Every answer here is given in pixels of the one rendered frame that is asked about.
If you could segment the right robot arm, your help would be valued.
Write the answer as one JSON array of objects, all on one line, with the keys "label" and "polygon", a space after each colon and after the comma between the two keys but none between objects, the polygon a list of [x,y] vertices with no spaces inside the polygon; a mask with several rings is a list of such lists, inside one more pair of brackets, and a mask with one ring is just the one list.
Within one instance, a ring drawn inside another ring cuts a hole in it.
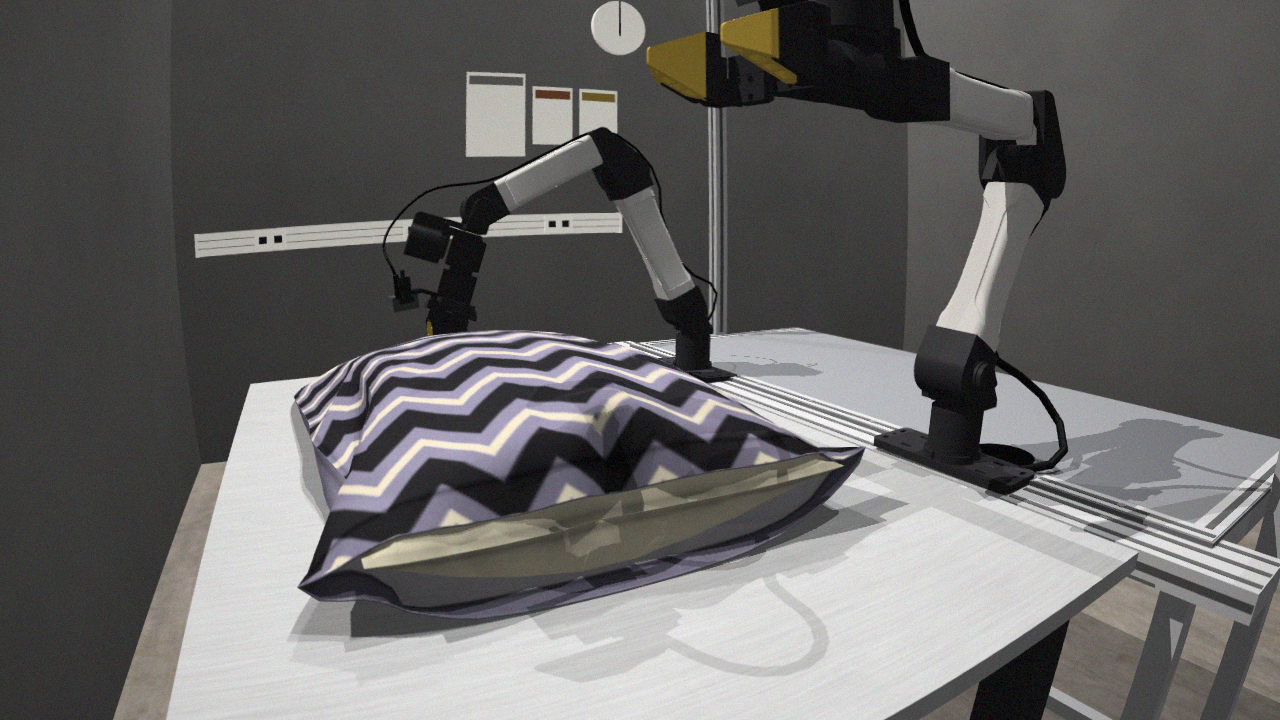
[{"label": "right robot arm", "polygon": [[424,211],[416,213],[403,254],[439,263],[453,236],[445,258],[449,270],[467,275],[479,273],[486,249],[479,233],[486,234],[489,225],[509,215],[509,211],[591,169],[609,201],[614,200],[634,236],[652,275],[657,292],[654,300],[660,315],[676,331],[681,331],[676,334],[676,360],[657,359],[705,383],[730,380],[730,377],[737,375],[712,366],[713,328],[707,316],[707,302],[699,286],[692,284],[685,270],[657,208],[650,167],[605,127],[593,129],[588,136],[515,170],[472,196],[470,193],[460,206],[461,223]]}]

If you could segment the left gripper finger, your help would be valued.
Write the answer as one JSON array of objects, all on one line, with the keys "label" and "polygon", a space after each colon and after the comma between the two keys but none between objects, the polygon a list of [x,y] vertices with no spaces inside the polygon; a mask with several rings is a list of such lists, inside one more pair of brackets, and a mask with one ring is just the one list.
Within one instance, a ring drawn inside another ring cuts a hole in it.
[{"label": "left gripper finger", "polygon": [[796,74],[771,59],[780,59],[778,8],[724,22],[721,42],[786,85],[797,83]]},{"label": "left gripper finger", "polygon": [[707,31],[646,49],[657,83],[707,101]]}]

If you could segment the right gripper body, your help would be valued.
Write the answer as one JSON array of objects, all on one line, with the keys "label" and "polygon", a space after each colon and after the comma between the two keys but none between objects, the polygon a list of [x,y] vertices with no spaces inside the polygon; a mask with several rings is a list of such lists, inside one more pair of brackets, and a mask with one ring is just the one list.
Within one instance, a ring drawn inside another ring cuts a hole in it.
[{"label": "right gripper body", "polygon": [[[477,278],[474,275],[448,269],[443,270],[436,293],[442,293],[442,297],[444,299],[431,296],[424,306],[430,309],[426,318],[426,328],[428,322],[431,322],[433,334],[467,332],[468,320],[476,322],[477,316],[475,306],[470,305],[476,281]],[[447,305],[451,305],[452,307]]]}]

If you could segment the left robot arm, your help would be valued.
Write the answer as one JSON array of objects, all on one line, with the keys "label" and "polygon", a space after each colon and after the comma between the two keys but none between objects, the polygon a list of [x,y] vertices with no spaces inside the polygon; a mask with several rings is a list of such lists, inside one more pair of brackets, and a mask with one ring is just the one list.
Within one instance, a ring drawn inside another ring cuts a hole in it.
[{"label": "left robot arm", "polygon": [[[928,325],[914,364],[922,396],[936,400],[929,433],[900,428],[874,436],[874,446],[1011,495],[1036,471],[980,454],[980,429],[984,411],[997,405],[995,352],[1021,255],[1066,181],[1053,94],[998,88],[934,56],[902,58],[893,0],[817,1],[831,6],[828,38],[847,61],[844,87],[827,104],[979,135],[980,223],[957,288],[937,325]],[[1033,109],[1036,145],[1018,145],[1033,135]]]}]

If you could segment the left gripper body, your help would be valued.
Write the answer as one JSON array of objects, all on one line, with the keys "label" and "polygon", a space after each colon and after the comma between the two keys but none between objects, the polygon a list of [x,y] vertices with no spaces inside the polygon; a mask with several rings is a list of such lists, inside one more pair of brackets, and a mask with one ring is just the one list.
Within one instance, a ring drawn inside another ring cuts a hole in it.
[{"label": "left gripper body", "polygon": [[774,101],[774,96],[829,102],[838,95],[847,76],[844,49],[833,40],[828,42],[829,5],[810,0],[780,6],[778,24],[780,59],[774,56],[771,59],[797,76],[796,86],[786,85],[741,55],[728,58],[730,79],[727,79],[727,58],[721,56],[721,35],[710,32],[707,32],[707,97],[704,97],[707,101],[685,96],[664,83],[660,85],[705,108],[753,106]]}]

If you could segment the cream pillow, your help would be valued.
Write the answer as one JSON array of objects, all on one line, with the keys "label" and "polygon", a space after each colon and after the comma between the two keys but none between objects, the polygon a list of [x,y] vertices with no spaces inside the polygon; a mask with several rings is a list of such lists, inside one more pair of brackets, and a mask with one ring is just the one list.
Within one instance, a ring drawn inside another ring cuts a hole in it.
[{"label": "cream pillow", "polygon": [[364,569],[442,577],[538,577],[639,559],[719,525],[844,465],[806,455],[686,477],[467,527],[398,537]]}]

